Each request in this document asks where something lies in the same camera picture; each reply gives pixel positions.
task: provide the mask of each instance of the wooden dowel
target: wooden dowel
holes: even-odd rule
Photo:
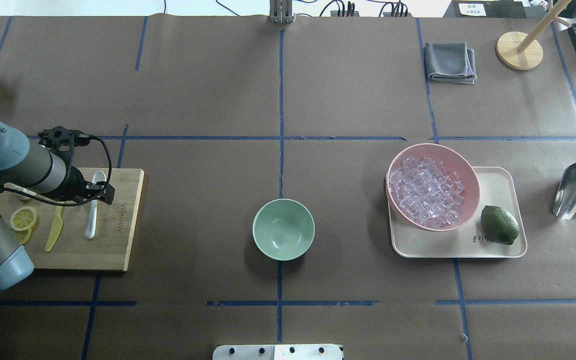
[[[556,17],[556,18],[554,18],[554,20],[556,22],[560,23],[561,25],[563,25],[564,27],[567,27],[567,28],[572,27],[572,23],[569,23],[568,21],[566,21],[560,17]]]
[[[548,11],[546,16],[544,16],[537,26],[526,36],[525,39],[517,46],[517,53],[523,53],[528,45],[530,45],[537,37],[553,22],[553,19],[560,13],[572,0],[559,0],[553,8]]]

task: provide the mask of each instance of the pink bowl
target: pink bowl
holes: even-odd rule
[[[459,209],[461,210],[461,221],[453,225],[445,224],[440,228],[429,228],[412,221],[412,219],[402,212],[397,203],[395,203],[393,195],[389,191],[388,181],[391,171],[402,167],[402,160],[409,157],[414,157],[418,160],[423,157],[441,160],[443,162],[443,167],[449,174],[453,171],[459,174],[459,180],[465,187],[464,191],[461,193],[461,196],[464,198],[463,203],[459,206]],[[481,196],[480,181],[471,164],[469,164],[468,161],[466,161],[466,159],[459,155],[455,150],[452,150],[452,148],[435,143],[418,143],[403,149],[395,156],[388,167],[388,172],[386,173],[386,193],[388,203],[390,204],[391,209],[395,211],[396,216],[406,219],[406,221],[413,224],[414,227],[426,231],[450,231],[461,228],[473,218],[473,215],[475,215],[475,212],[480,206]]]

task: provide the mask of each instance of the beige tray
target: beige tray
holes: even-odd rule
[[[108,169],[79,168],[91,180],[97,170],[108,175]],[[127,271],[133,246],[137,212],[142,196],[144,171],[135,168],[114,168],[110,184],[115,189],[112,205],[99,202],[96,232],[92,239],[84,237],[89,204],[64,207],[63,228],[50,252],[44,251],[53,223],[55,207],[37,200],[22,201],[10,192],[0,194],[0,214],[8,223],[10,215],[20,207],[34,207],[39,224],[25,244],[36,269],[68,269],[88,271]]]
[[[404,258],[520,258],[528,250],[515,185],[510,173],[496,166],[473,166],[481,197],[475,215],[462,227],[445,232],[416,228],[395,217],[388,207],[392,247]],[[507,209],[519,223],[519,237],[510,246],[488,239],[480,215],[486,205]]]

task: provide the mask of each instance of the wooden stand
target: wooden stand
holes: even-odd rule
[[[552,8],[553,8],[553,0],[548,0],[548,9],[552,9]],[[560,23],[564,27],[567,27],[567,28],[572,27],[572,23],[569,23],[568,21],[566,21],[566,20],[564,20],[558,16],[555,16],[555,18],[553,20]]]
[[[537,23],[530,34],[519,31],[503,34],[496,42],[496,55],[499,59],[510,68],[517,70],[530,70],[541,64],[542,59],[544,59],[544,50],[536,39],[553,20],[557,19],[557,15],[570,2],[571,0],[558,1]]]

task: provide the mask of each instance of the lemon slice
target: lemon slice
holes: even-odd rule
[[[33,230],[31,228],[26,228],[26,230],[21,231],[12,230],[12,233],[19,245],[23,245],[30,240],[30,235],[33,234]]]
[[[15,231],[28,230],[35,226],[39,220],[37,210],[32,206],[19,207],[10,216],[10,228]]]

